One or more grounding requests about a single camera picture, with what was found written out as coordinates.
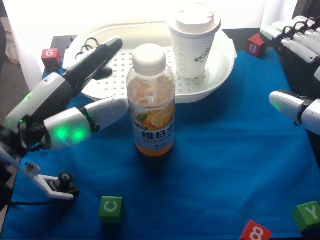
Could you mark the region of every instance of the white paper cup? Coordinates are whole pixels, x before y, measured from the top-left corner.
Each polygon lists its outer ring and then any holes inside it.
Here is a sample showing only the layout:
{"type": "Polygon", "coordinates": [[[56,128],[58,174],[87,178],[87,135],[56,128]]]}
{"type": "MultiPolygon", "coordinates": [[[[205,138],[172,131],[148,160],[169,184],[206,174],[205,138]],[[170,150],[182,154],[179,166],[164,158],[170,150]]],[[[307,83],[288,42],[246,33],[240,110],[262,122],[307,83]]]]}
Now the white paper cup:
{"type": "Polygon", "coordinates": [[[206,5],[183,5],[169,23],[176,71],[186,79],[201,76],[205,69],[221,19],[206,5]]]}

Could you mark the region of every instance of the black table surface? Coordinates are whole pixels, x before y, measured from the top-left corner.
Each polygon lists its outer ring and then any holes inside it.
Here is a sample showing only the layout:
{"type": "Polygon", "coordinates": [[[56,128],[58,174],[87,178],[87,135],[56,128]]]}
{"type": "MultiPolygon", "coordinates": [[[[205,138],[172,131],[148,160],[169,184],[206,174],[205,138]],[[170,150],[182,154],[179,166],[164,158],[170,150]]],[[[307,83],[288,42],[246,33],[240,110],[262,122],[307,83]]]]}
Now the black table surface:
{"type": "MultiPolygon", "coordinates": [[[[256,33],[259,33],[260,28],[226,29],[223,31],[230,39],[233,40],[235,49],[237,51],[245,51],[248,39],[251,38],[256,33]]],[[[58,48],[60,51],[61,57],[63,58],[65,55],[65,50],[69,48],[72,41],[76,37],[77,37],[76,35],[54,36],[52,39],[51,48],[58,48]]],[[[301,81],[302,81],[301,76],[292,73],[292,71],[288,68],[288,64],[286,63],[285,59],[281,57],[279,57],[279,59],[283,66],[283,70],[287,77],[289,86],[293,92],[304,94],[307,96],[314,96],[314,92],[316,91],[316,92],[319,92],[319,98],[320,98],[320,84],[315,85],[315,84],[308,84],[308,82],[306,82],[305,84],[301,85],[301,81]]],[[[320,136],[309,131],[308,131],[308,136],[309,136],[316,160],[318,162],[318,165],[320,166],[320,148],[318,149],[318,146],[320,146],[320,136]]],[[[279,240],[289,240],[289,239],[292,239],[292,238],[279,238],[279,240]]]]}

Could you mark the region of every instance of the cube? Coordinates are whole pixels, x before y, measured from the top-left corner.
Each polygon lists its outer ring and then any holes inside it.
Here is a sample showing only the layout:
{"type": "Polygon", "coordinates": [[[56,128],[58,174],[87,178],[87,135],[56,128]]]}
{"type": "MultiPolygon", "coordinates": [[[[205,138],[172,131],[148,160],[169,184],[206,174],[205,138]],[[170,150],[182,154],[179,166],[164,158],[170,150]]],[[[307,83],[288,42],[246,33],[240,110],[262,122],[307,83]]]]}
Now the cube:
{"type": "Polygon", "coordinates": [[[317,201],[296,206],[291,215],[301,233],[320,227],[320,207],[317,201]]]}
{"type": "Polygon", "coordinates": [[[239,240],[269,240],[272,232],[250,220],[243,229],[239,240]]]}
{"type": "Polygon", "coordinates": [[[49,72],[52,72],[55,67],[61,68],[61,55],[58,48],[43,49],[41,59],[45,69],[49,72]]]}
{"type": "Polygon", "coordinates": [[[246,51],[257,57],[261,58],[265,54],[267,49],[267,45],[264,43],[264,41],[261,39],[260,34],[257,33],[256,35],[252,36],[246,45],[246,51]]]}
{"type": "Polygon", "coordinates": [[[101,198],[99,218],[104,224],[122,224],[124,216],[124,200],[117,196],[101,198]]]}

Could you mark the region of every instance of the red block with number 6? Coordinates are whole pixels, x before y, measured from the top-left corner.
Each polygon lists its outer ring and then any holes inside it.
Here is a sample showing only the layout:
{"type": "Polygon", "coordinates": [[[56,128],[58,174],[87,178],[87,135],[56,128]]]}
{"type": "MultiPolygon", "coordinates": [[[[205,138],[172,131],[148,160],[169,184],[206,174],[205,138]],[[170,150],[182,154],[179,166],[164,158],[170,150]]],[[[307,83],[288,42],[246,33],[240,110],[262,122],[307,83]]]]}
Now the red block with number 6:
{"type": "Polygon", "coordinates": [[[61,55],[58,48],[43,49],[41,59],[45,69],[49,72],[54,67],[61,68],[61,55]]]}
{"type": "Polygon", "coordinates": [[[272,232],[250,220],[243,229],[239,240],[269,240],[272,232]]]}
{"type": "Polygon", "coordinates": [[[262,41],[260,34],[257,33],[248,40],[245,50],[249,54],[261,58],[265,54],[266,49],[267,45],[262,41]]]}

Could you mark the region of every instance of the green block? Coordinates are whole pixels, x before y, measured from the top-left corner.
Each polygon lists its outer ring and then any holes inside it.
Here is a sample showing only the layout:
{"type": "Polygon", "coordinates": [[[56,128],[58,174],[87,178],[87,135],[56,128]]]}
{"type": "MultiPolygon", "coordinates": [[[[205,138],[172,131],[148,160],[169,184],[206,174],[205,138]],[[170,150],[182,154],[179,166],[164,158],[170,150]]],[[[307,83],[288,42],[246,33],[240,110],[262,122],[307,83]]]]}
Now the green block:
{"type": "Polygon", "coordinates": [[[99,218],[104,224],[122,224],[124,200],[122,197],[103,196],[101,198],[99,218]]]}
{"type": "Polygon", "coordinates": [[[296,206],[291,215],[301,233],[320,227],[320,206],[317,201],[296,206]]]}

